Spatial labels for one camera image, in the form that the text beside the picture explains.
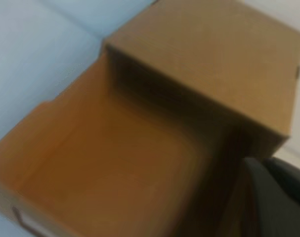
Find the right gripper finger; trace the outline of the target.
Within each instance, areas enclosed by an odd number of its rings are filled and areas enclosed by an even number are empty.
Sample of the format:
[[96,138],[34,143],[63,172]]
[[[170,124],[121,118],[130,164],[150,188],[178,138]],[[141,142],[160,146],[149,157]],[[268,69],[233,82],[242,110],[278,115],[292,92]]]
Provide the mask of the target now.
[[300,237],[300,170],[277,158],[246,158],[244,237]]

